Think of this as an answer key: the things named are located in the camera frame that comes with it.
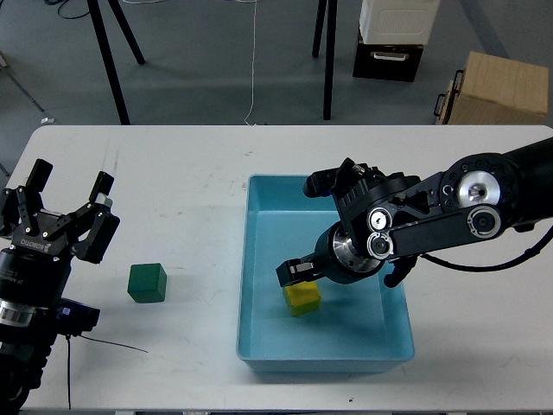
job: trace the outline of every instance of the tripod leg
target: tripod leg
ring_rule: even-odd
[[[328,0],[327,60],[325,64],[325,94],[322,119],[329,120],[332,112],[332,86],[334,77],[334,44],[336,41],[336,11],[338,0]]]
[[[327,0],[319,0],[319,6],[317,8],[317,20],[315,22],[315,36],[313,38],[313,50],[311,51],[311,55],[314,58],[319,57],[319,51],[321,50],[322,26],[325,22],[326,8]]]
[[[0,171],[2,171],[6,177],[10,177],[10,173],[8,170],[6,170],[6,168],[0,163]]]
[[[107,34],[105,33],[104,21],[102,20],[102,14],[100,13],[100,7],[98,0],[86,0],[88,3],[88,9],[90,10],[90,17],[92,19],[92,25],[96,32],[98,39],[98,45],[100,46],[100,52],[102,59],[104,60],[105,72],[107,78],[110,81],[111,93],[115,100],[115,106],[118,109],[119,120],[121,125],[129,125],[129,114],[127,113],[127,107],[124,104],[123,92],[121,91],[121,85],[119,85],[118,72],[115,69],[115,63],[113,62],[113,56],[111,55],[110,43],[107,40]]]
[[[135,39],[135,36],[132,34],[132,30],[130,30],[129,23],[127,22],[127,19],[124,16],[124,13],[123,13],[123,10],[121,9],[121,5],[119,4],[119,1],[108,0],[108,3],[110,4],[111,9],[113,10],[113,14],[115,15],[115,18],[118,19],[119,27],[121,27],[121,30],[123,30],[124,37],[129,43],[130,50],[132,50],[132,53],[135,55],[138,65],[143,65],[144,63],[146,63],[146,61],[144,60],[142,52],[138,47],[138,43],[137,43],[137,40]]]

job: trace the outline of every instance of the wire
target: wire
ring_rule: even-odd
[[[147,0],[147,1],[143,1],[143,2],[130,2],[129,0],[121,0],[123,3],[127,3],[127,4],[152,4],[152,3],[162,3],[162,2],[165,2],[167,0]]]
[[[127,346],[126,344],[115,343],[115,342],[108,342],[108,341],[106,341],[106,340],[92,339],[91,337],[86,337],[85,335],[79,335],[79,337],[82,337],[83,339],[91,340],[91,341],[93,341],[93,342],[106,343],[106,344],[113,344],[113,345],[115,345],[115,346],[121,346],[122,348],[132,348],[133,350],[138,350],[139,352],[148,353],[147,350],[142,350],[141,348],[135,348],[135,347],[133,347],[133,346]]]
[[[106,340],[92,339],[91,337],[86,337],[85,335],[78,335],[78,336],[82,337],[83,339],[91,340],[93,342],[113,344],[115,346],[121,346],[122,348],[132,348],[140,352],[148,353],[146,350],[142,350],[141,348],[133,348],[132,346],[127,346],[126,344],[107,342]],[[69,405],[69,411],[71,411],[71,335],[66,335],[66,340],[67,340],[67,403]]]
[[[67,403],[71,411],[71,336],[66,335],[67,340]]]
[[[84,13],[82,15],[78,15],[78,16],[63,16],[61,14],[61,9],[63,9],[63,6],[65,6],[67,3],[69,3],[69,0],[44,0],[44,3],[47,4],[48,6],[55,6],[56,4],[59,4],[59,6],[58,6],[58,16],[61,17],[62,19],[66,19],[66,20],[80,19],[81,17],[85,17],[85,16],[88,16],[90,14],[90,11],[87,11],[86,13]]]
[[[253,50],[251,52],[251,105],[248,115],[245,116],[244,122],[246,125],[253,126],[255,124],[248,123],[248,118],[253,111],[253,102],[254,102],[254,84],[253,80],[255,77],[255,63],[256,63],[256,20],[257,20],[257,0],[235,0],[239,3],[254,3],[253,8]]]
[[[528,248],[524,253],[515,259],[505,262],[504,264],[499,265],[491,265],[491,266],[471,266],[471,265],[459,265],[459,264],[452,264],[448,261],[445,261],[443,259],[439,259],[436,257],[433,257],[432,255],[429,255],[427,253],[424,253],[421,255],[421,258],[424,258],[433,264],[443,266],[445,268],[449,268],[451,270],[456,271],[464,271],[464,272],[492,272],[492,271],[503,271],[508,270],[509,268],[512,268],[514,266],[520,265],[523,262],[527,261],[530,258],[534,258],[536,255],[538,255],[542,249],[551,242],[553,239],[553,227],[550,228],[549,231],[532,247]]]

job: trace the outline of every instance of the white cable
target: white cable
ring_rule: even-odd
[[[257,0],[235,0],[239,3],[254,3],[253,7],[253,50],[251,52],[251,105],[248,115],[245,116],[244,122],[246,125],[252,126],[248,123],[248,118],[253,111],[253,79],[255,74],[255,63],[256,63],[256,20],[257,20]]]
[[[145,0],[143,2],[130,2],[129,0],[121,0],[121,1],[127,4],[150,4],[150,3],[161,3],[167,0]]]

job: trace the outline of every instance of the white table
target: white table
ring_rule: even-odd
[[[99,170],[116,177],[121,226],[101,265],[73,261],[64,297],[101,309],[91,336],[148,354],[73,339],[72,401],[83,410],[546,411],[553,409],[551,247],[492,275],[420,260],[405,291],[412,361],[389,373],[253,373],[235,352],[245,200],[256,173],[310,174],[346,156],[422,178],[462,156],[506,152],[553,136],[542,126],[45,126],[10,187],[37,157],[54,165],[45,206],[81,206]],[[541,238],[507,232],[440,252],[465,264],[511,259]],[[2,247],[8,245],[2,241]],[[161,262],[164,303],[126,293],[131,264]],[[67,408],[58,338],[27,409]]]

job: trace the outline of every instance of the gray floor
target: gray floor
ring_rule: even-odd
[[[122,3],[148,62],[140,67],[101,3],[132,124],[244,124],[251,105],[253,4]],[[471,50],[553,67],[550,0],[444,0],[415,82],[356,79],[360,5],[339,2],[333,118],[323,122],[324,53],[311,57],[317,0],[259,1],[251,124],[430,125],[437,94]],[[64,20],[56,9],[42,0],[4,0],[0,51],[11,73],[58,125],[117,125],[90,17]],[[83,11],[83,0],[63,9],[66,15]],[[43,117],[0,71],[0,163],[8,170]],[[0,175],[0,188],[6,182]]]

